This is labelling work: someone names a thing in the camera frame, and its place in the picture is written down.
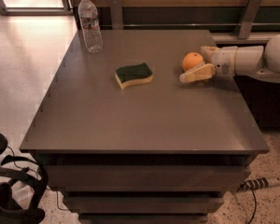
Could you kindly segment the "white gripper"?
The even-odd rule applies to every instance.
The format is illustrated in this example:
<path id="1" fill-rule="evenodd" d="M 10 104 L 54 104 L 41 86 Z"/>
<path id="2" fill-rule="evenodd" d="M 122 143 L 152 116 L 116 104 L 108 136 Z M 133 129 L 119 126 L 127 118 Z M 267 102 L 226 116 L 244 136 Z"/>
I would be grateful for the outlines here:
<path id="1" fill-rule="evenodd" d="M 179 81 L 191 83 L 219 76 L 248 76 L 254 75 L 262 67 L 264 47 L 211 47 L 201 46 L 201 55 L 208 62 L 203 65 L 196 65 L 185 73 L 181 74 Z"/>

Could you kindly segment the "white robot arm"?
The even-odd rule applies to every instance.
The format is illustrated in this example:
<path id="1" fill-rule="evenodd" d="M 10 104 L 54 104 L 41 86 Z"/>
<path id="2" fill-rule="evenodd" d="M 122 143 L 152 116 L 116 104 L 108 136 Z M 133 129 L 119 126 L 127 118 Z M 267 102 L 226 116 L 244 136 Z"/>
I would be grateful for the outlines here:
<path id="1" fill-rule="evenodd" d="M 200 52 L 190 52 L 184 57 L 182 69 L 179 77 L 182 83 L 235 76 L 280 83 L 280 35 L 266 46 L 202 46 Z"/>

